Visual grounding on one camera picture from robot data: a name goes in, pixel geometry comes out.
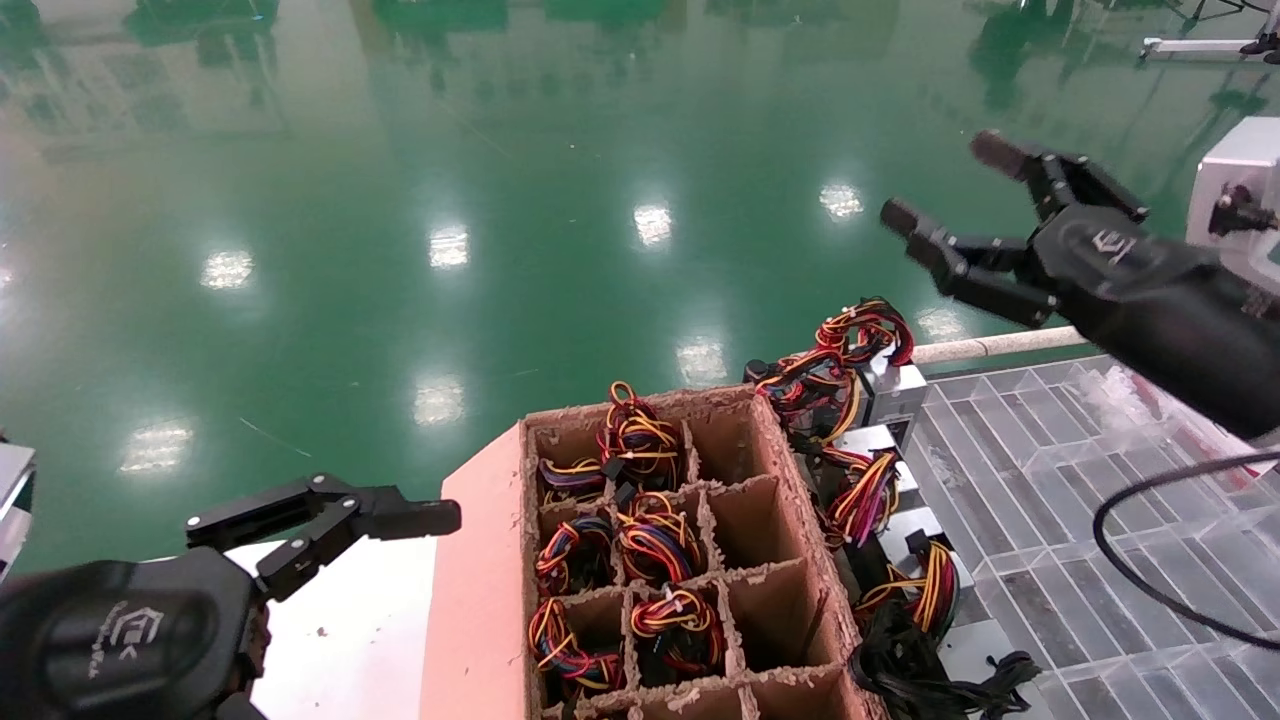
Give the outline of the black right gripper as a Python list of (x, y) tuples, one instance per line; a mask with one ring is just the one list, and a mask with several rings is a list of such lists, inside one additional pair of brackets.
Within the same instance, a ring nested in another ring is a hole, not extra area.
[[(1275, 293), (1207, 249), (1146, 232), (1137, 223), (1149, 208), (1085, 155), (1016, 143), (996, 129), (978, 132), (970, 151), (1025, 186), (1043, 224), (1032, 251), (1027, 240), (956, 234), (901, 199), (884, 201), (881, 224), (940, 295), (1025, 328), (1059, 311), (1089, 342), (1225, 430), (1251, 443), (1277, 441)], [(1051, 287), (1033, 277), (1034, 259)]]

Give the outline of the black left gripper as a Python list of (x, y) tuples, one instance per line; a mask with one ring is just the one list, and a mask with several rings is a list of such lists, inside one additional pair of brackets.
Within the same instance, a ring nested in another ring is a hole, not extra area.
[[(5, 719), (260, 719), (250, 694), (283, 602), (362, 538), (461, 529), (453, 500), (311, 475), (198, 512), (191, 550), (147, 562), (95, 561), (3, 583)], [(219, 552), (285, 532), (257, 583)]]

